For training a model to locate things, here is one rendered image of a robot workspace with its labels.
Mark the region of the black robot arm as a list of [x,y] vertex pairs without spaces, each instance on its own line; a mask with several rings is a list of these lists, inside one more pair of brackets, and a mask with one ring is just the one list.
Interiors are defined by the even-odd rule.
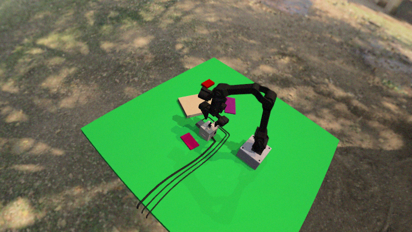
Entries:
[[[262,93],[265,95],[263,96]],[[212,90],[201,88],[198,98],[211,101],[211,105],[214,108],[220,108],[220,113],[223,112],[226,108],[227,96],[229,95],[240,95],[240,94],[252,94],[255,98],[262,103],[262,117],[260,121],[260,126],[256,128],[254,132],[254,143],[252,145],[251,151],[256,152],[261,155],[263,150],[266,149],[266,146],[269,141],[267,125],[270,118],[271,110],[275,104],[277,94],[271,89],[260,85],[257,82],[250,84],[238,84],[238,85],[229,85],[227,83],[219,83]]]

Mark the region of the red flat block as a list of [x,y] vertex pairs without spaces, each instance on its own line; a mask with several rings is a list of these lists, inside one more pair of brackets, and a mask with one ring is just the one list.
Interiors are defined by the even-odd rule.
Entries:
[[215,82],[214,81],[211,81],[210,79],[208,79],[207,81],[204,81],[204,82],[202,82],[201,83],[201,85],[203,86],[203,87],[205,87],[205,88],[209,88],[209,87],[211,87],[212,85],[214,85],[215,84]]

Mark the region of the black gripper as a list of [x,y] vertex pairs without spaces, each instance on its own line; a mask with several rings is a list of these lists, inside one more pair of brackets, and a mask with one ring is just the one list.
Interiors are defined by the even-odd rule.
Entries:
[[218,120],[214,124],[214,127],[216,127],[217,125],[223,127],[229,122],[229,119],[226,116],[221,116],[219,114],[222,106],[219,108],[216,108],[216,107],[213,107],[211,104],[209,104],[207,101],[204,101],[199,104],[198,108],[202,111],[205,119],[208,118],[209,114],[211,114],[213,117],[215,116],[218,118]]

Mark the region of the tan flat square box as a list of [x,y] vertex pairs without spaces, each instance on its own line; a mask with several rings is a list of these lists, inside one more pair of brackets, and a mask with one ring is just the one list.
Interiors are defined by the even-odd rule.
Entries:
[[186,118],[203,115],[202,111],[199,109],[199,104],[205,100],[199,98],[198,94],[178,97],[177,101],[180,104]]

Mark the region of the purple flat rectangular slab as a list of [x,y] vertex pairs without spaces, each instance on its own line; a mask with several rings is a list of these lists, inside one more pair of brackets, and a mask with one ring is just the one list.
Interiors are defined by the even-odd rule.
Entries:
[[225,104],[227,105],[224,112],[229,114],[236,115],[236,98],[233,97],[226,97],[227,101]]

